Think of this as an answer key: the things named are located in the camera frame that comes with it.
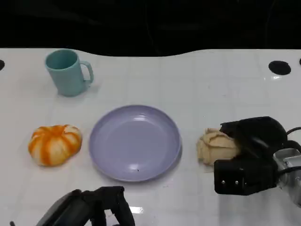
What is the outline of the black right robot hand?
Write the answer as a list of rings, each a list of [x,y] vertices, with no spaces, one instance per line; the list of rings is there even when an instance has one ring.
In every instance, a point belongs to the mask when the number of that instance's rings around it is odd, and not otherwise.
[[[220,132],[234,139],[242,155],[266,161],[288,141],[284,127],[269,116],[224,122]]]

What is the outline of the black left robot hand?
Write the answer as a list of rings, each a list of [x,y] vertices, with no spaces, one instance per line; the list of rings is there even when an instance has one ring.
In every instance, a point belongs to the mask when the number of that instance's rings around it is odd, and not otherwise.
[[[73,190],[58,199],[39,220],[39,226],[105,226],[110,210],[120,226],[134,226],[135,220],[124,197],[124,187],[104,186],[94,191]]]

